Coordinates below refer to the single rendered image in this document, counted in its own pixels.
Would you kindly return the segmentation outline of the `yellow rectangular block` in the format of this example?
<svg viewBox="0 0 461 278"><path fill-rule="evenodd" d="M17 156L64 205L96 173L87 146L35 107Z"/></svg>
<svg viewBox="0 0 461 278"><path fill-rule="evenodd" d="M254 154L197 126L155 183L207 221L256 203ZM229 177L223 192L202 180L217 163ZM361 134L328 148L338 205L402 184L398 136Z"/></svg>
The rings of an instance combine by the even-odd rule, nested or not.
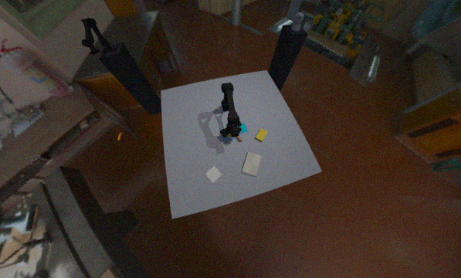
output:
<svg viewBox="0 0 461 278"><path fill-rule="evenodd" d="M266 133L267 133L267 131L265 131L264 129L261 128L259 133L256 135L255 139L257 139L260 142L263 142L263 140L264 140L264 138L266 136Z"/></svg>

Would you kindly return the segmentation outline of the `beige rectangular block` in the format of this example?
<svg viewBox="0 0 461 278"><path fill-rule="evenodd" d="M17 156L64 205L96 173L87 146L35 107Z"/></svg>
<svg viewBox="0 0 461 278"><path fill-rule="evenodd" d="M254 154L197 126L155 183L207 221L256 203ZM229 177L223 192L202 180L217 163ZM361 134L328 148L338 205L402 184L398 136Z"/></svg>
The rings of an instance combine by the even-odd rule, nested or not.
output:
<svg viewBox="0 0 461 278"><path fill-rule="evenodd" d="M246 160L243 166L242 173L246 173L256 177L256 173L261 162L261 157L261 155L248 152L246 155Z"/></svg>

